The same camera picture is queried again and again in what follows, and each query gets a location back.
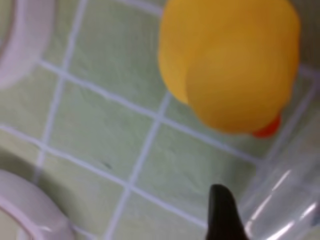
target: transparent plastic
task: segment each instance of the transparent plastic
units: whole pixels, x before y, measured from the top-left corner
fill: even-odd
[[[239,206],[249,239],[320,240],[320,113],[269,166]]]

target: white ceramic object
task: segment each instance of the white ceramic object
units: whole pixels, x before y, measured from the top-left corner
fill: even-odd
[[[74,240],[69,220],[38,187],[0,170],[0,210],[18,222],[33,240]]]
[[[54,28],[55,3],[13,0],[11,25],[0,49],[0,88],[18,82],[43,55]]]

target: yellow rubber duck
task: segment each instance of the yellow rubber duck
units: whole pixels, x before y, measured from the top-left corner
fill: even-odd
[[[169,0],[160,72],[206,125],[267,137],[292,95],[300,31],[288,0]]]

